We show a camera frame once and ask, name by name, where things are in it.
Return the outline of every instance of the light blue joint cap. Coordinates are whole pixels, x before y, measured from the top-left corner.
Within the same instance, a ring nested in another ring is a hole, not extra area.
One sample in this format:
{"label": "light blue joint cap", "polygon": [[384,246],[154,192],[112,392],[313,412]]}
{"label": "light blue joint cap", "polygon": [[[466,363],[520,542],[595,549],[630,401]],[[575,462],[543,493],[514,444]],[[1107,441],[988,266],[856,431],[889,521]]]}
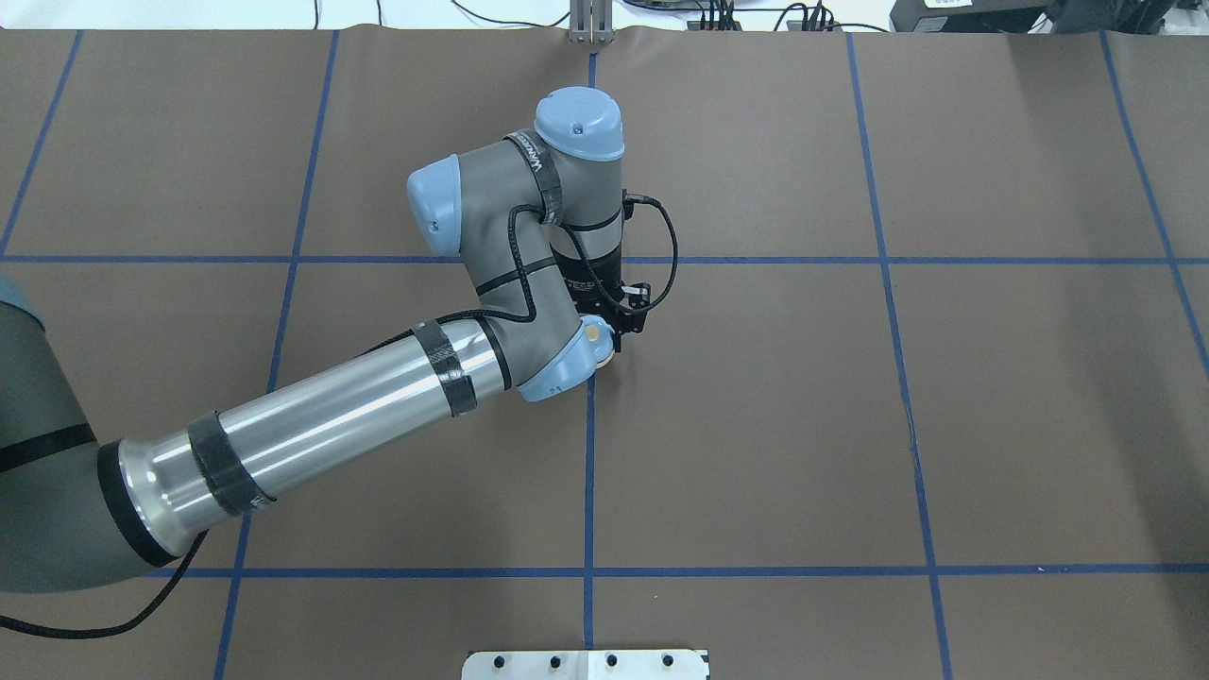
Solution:
{"label": "light blue joint cap", "polygon": [[579,330],[545,368],[517,385],[516,391],[526,402],[540,402],[560,394],[588,380],[596,364],[613,353],[613,327],[603,318],[588,315],[579,319]]}
{"label": "light blue joint cap", "polygon": [[458,254],[462,249],[462,167],[457,156],[411,173],[407,201],[428,247],[438,255]]}
{"label": "light blue joint cap", "polygon": [[44,330],[46,329],[46,324],[42,323],[37,312],[34,311],[34,306],[25,299],[25,294],[21,292],[21,287],[17,286],[17,282],[2,273],[0,273],[0,304],[17,307],[27,315],[34,317],[34,321],[36,321]]}
{"label": "light blue joint cap", "polygon": [[625,154],[621,109],[594,87],[563,87],[538,102],[533,129],[563,154],[615,161]]}

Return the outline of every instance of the silver metal tube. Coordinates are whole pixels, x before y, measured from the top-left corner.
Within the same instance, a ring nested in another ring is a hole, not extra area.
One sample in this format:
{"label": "silver metal tube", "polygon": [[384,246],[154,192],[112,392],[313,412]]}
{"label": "silver metal tube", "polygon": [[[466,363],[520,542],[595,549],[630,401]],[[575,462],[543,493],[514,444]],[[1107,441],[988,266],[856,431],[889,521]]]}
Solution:
{"label": "silver metal tube", "polygon": [[[504,391],[491,342],[475,321],[441,324],[481,402]],[[407,338],[224,411],[222,423],[256,484],[278,496],[383,444],[450,416],[440,379]],[[230,515],[193,460],[189,436],[123,439],[122,478],[151,536],[180,555]]]}

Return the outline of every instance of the metal bracket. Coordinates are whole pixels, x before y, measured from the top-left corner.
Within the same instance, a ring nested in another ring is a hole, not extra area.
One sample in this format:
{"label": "metal bracket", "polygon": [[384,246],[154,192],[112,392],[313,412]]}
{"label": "metal bracket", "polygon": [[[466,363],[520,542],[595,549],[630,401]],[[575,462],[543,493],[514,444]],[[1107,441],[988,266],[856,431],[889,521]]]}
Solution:
{"label": "metal bracket", "polygon": [[462,665],[462,680],[708,680],[705,650],[574,650],[476,652]]}
{"label": "metal bracket", "polygon": [[613,0],[571,0],[572,42],[613,42]]}

